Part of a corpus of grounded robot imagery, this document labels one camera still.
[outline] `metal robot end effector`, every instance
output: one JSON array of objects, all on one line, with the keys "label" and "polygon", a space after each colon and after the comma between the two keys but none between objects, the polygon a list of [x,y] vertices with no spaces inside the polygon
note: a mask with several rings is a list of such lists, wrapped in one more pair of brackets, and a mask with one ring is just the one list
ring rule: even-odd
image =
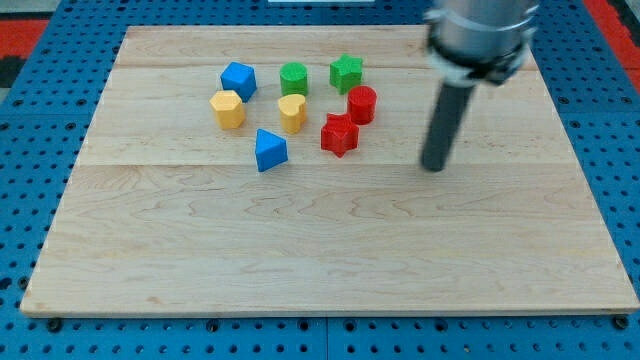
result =
[{"label": "metal robot end effector", "polygon": [[522,65],[538,0],[436,0],[425,12],[427,57],[444,75],[422,166],[444,169],[475,86],[502,85]]}]

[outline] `blue pentagon block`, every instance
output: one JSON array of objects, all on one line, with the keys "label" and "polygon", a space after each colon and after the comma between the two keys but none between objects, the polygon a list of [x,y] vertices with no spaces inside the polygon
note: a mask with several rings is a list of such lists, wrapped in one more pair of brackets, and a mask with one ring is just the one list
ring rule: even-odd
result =
[{"label": "blue pentagon block", "polygon": [[256,134],[256,162],[258,171],[263,172],[289,160],[287,140],[266,130],[258,129]]},{"label": "blue pentagon block", "polygon": [[242,102],[248,102],[257,90],[256,74],[251,66],[232,62],[220,76],[224,90],[235,90]]}]

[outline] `yellow block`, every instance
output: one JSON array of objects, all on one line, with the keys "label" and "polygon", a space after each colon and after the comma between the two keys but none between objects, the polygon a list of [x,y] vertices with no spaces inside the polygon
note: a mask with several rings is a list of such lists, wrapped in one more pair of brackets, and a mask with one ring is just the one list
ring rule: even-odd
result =
[{"label": "yellow block", "polygon": [[242,99],[233,90],[218,91],[209,103],[222,130],[239,128],[247,118]]},{"label": "yellow block", "polygon": [[280,108],[280,125],[289,134],[300,131],[307,120],[307,99],[304,95],[291,94],[278,100]]}]

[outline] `wooden table surface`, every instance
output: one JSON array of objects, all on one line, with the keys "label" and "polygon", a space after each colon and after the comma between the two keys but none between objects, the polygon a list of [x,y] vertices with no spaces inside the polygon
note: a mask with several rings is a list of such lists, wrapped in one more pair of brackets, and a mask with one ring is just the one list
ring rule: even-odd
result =
[{"label": "wooden table surface", "polygon": [[[440,74],[424,28],[131,27],[22,301],[29,316],[254,317],[623,313],[639,307],[532,60],[481,86],[449,167],[418,165]],[[360,146],[320,150],[345,110],[329,64],[362,56],[379,96]],[[255,67],[242,128],[208,100]],[[289,162],[281,65],[310,77]]]}]

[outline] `toy block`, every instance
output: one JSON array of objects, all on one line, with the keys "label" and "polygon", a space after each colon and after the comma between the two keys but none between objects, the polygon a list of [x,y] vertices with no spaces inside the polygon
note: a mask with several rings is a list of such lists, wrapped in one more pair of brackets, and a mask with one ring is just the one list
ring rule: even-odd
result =
[{"label": "toy block", "polygon": [[378,95],[368,86],[356,86],[347,96],[347,113],[356,125],[366,125],[373,121]]},{"label": "toy block", "polygon": [[242,99],[233,90],[216,92],[209,100],[209,104],[222,130],[239,128],[247,117]]},{"label": "toy block", "polygon": [[322,127],[320,147],[333,151],[337,157],[358,147],[358,127],[351,122],[351,115],[327,114],[327,123]]},{"label": "toy block", "polygon": [[298,62],[285,64],[280,68],[280,89],[282,96],[300,94],[307,96],[307,68]]},{"label": "toy block", "polygon": [[242,102],[248,102],[257,90],[256,74],[251,66],[232,62],[220,75],[222,88],[234,90],[238,93]]},{"label": "toy block", "polygon": [[292,94],[278,100],[280,125],[289,134],[297,134],[307,120],[307,100],[303,95]]},{"label": "toy block", "polygon": [[329,82],[338,88],[340,95],[346,94],[362,82],[362,58],[342,54],[339,60],[331,63]]},{"label": "toy block", "polygon": [[258,129],[256,133],[255,152],[259,172],[269,170],[289,160],[287,156],[287,140],[263,129]]}]

